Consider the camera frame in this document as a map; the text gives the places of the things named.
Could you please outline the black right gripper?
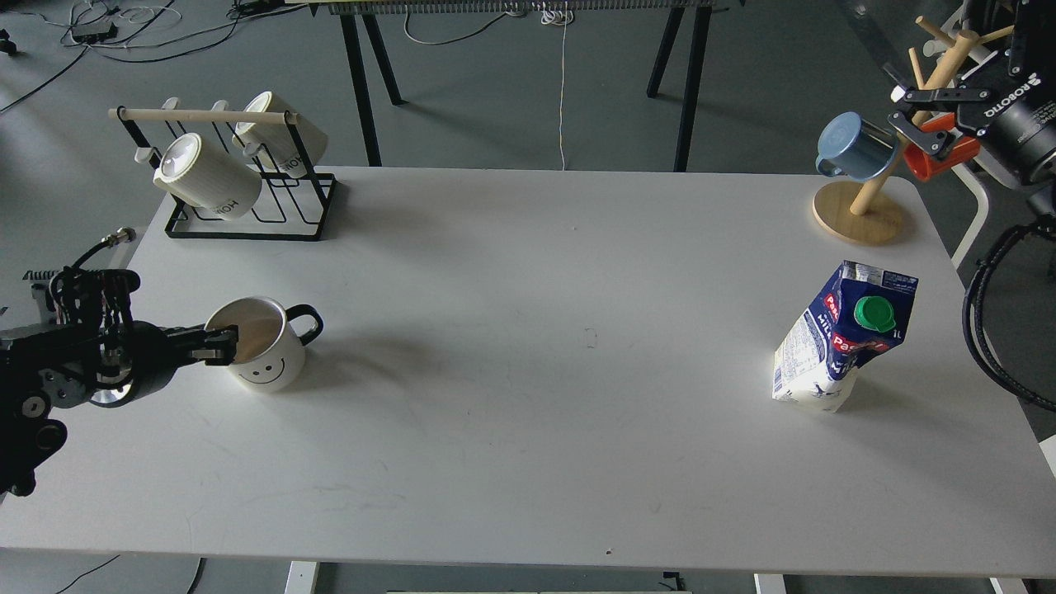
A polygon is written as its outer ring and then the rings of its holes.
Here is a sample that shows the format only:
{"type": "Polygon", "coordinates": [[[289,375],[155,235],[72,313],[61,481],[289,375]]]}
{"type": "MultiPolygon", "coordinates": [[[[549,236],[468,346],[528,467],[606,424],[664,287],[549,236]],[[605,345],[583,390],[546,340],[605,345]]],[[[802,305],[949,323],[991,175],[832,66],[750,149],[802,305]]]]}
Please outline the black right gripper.
{"type": "MultiPolygon", "coordinates": [[[[1013,33],[963,76],[969,89],[913,89],[895,106],[962,106],[961,125],[1022,186],[1054,179],[1054,3],[1015,1],[1013,33]]],[[[908,114],[889,114],[898,135],[928,157],[947,159],[958,136],[924,131],[908,114]]]]}

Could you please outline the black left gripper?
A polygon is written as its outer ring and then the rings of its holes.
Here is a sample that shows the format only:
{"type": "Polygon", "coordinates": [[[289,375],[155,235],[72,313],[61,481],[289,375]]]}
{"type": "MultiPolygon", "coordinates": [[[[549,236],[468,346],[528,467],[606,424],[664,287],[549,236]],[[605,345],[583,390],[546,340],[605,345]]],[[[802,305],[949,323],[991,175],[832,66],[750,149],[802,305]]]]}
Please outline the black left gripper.
{"type": "Polygon", "coordinates": [[[155,394],[177,367],[227,367],[234,361],[238,328],[164,328],[135,321],[128,332],[64,346],[49,360],[49,396],[58,408],[93,403],[118,408],[155,394]]]}

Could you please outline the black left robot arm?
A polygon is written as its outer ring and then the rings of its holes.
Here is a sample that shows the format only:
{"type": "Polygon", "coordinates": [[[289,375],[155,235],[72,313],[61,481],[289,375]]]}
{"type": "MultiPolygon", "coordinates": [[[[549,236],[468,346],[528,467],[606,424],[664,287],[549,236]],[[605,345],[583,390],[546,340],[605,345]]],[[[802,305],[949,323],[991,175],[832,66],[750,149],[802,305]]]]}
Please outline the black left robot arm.
{"type": "Polygon", "coordinates": [[[34,287],[40,323],[2,332],[3,495],[31,495],[38,467],[63,448],[68,429],[50,417],[54,409],[82,403],[120,408],[165,388],[182,367],[233,364],[234,324],[207,330],[137,320],[130,297],[142,285],[139,275],[84,267],[96,253],[135,237],[130,227],[105,236],[34,287]]]}

